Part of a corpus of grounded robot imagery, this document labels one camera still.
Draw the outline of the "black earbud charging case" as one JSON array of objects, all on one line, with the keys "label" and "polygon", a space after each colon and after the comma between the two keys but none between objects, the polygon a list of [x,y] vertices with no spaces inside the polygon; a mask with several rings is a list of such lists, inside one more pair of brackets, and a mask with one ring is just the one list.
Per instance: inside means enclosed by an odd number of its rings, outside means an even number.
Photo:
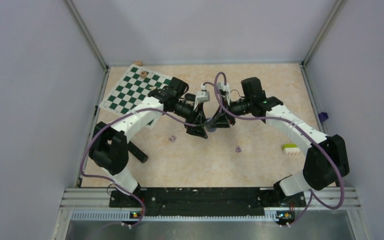
[{"label": "black earbud charging case", "polygon": [[186,101],[189,101],[189,102],[194,102],[195,99],[196,99],[196,95],[195,95],[195,94],[192,94],[192,93],[186,93],[186,94],[184,95],[184,99],[185,99]]}]

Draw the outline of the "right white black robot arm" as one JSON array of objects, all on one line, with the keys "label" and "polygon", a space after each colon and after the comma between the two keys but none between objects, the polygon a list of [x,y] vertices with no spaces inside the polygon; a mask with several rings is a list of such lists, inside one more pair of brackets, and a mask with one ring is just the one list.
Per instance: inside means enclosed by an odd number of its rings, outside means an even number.
[{"label": "right white black robot arm", "polygon": [[214,93],[221,109],[239,120],[261,120],[292,141],[305,156],[303,169],[275,183],[273,200],[287,206],[294,195],[304,191],[320,191],[338,183],[345,191],[343,178],[350,172],[345,140],[338,134],[329,136],[293,114],[275,96],[267,96],[257,77],[241,81],[243,99],[230,100],[226,75],[219,72],[214,79]]}]

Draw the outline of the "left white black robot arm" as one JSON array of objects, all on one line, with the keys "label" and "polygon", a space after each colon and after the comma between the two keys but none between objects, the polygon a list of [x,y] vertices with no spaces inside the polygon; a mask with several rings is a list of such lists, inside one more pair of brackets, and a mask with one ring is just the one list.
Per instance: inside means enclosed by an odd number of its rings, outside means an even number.
[{"label": "left white black robot arm", "polygon": [[163,88],[152,87],[148,95],[118,121],[100,122],[95,126],[88,156],[109,176],[127,206],[136,206],[141,198],[137,191],[140,185],[127,167],[130,141],[136,133],[160,116],[174,113],[184,119],[187,134],[208,137],[203,104],[209,102],[210,93],[202,85],[201,90],[192,95],[194,103],[189,104],[182,99],[188,97],[188,88],[186,82],[173,77]]}]

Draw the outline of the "grey purple charging case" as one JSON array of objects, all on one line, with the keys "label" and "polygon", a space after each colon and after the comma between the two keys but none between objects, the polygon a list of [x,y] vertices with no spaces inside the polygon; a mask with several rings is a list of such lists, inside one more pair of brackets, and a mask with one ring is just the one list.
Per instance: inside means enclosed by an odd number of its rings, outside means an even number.
[{"label": "grey purple charging case", "polygon": [[210,133],[214,133],[214,132],[217,130],[216,127],[207,127],[206,129],[207,129],[207,131],[210,132]]}]

